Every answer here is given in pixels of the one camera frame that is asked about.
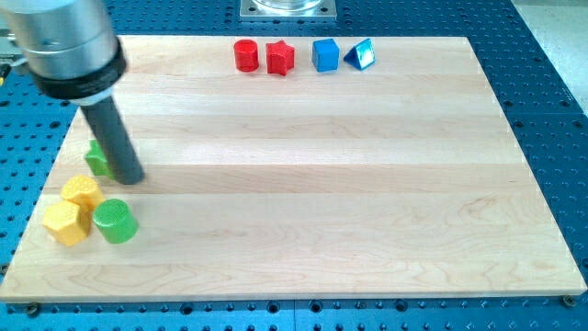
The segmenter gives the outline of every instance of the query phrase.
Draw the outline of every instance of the wooden tabletop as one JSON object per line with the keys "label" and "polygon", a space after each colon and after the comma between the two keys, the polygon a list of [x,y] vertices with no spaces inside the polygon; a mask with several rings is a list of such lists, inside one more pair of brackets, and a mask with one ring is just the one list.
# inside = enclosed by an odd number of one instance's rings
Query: wooden tabletop
{"label": "wooden tabletop", "polygon": [[[579,294],[586,289],[466,39],[374,38],[377,63],[234,68],[230,37],[124,37],[139,221],[74,247],[40,225],[88,174],[78,114],[0,287],[7,302]],[[336,39],[345,54],[361,38]]]}

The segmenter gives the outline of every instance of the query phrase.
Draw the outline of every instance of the red star block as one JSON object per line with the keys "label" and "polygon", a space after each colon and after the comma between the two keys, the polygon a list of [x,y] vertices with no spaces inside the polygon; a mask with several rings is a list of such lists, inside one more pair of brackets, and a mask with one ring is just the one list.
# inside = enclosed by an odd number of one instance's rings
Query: red star block
{"label": "red star block", "polygon": [[280,40],[266,44],[267,73],[286,75],[294,68],[294,47]]}

